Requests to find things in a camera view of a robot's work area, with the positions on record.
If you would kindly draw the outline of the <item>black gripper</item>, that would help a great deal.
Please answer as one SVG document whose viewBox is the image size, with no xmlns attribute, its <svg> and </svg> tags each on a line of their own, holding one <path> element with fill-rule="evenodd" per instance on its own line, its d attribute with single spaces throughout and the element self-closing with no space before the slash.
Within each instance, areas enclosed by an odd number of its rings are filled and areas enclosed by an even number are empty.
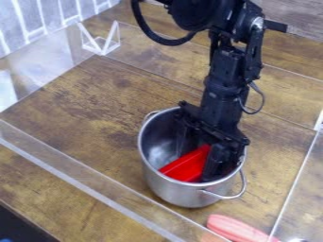
<svg viewBox="0 0 323 242">
<path fill-rule="evenodd" d="M 250 88 L 240 78 L 204 79 L 200 105 L 179 102 L 175 113 L 176 155 L 182 157 L 204 142 L 211 145 L 200 180 L 224 178 L 242 164 L 248 138 L 238 125 Z"/>
</svg>

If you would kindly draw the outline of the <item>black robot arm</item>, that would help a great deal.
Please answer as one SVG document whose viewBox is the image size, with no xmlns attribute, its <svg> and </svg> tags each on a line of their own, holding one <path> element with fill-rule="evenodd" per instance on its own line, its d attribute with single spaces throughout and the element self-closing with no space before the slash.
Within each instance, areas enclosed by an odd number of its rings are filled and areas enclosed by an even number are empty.
<svg viewBox="0 0 323 242">
<path fill-rule="evenodd" d="M 263 10 L 250 0 L 167 0 L 170 14 L 190 34 L 175 41 L 188 42 L 196 33 L 210 34 L 210 73 L 198 106 L 180 102 L 183 134 L 208 143 L 208 154 L 198 177 L 211 182 L 224 176 L 239 162 L 248 138 L 238 128 L 248 92 L 258 87 L 263 68 Z"/>
</svg>

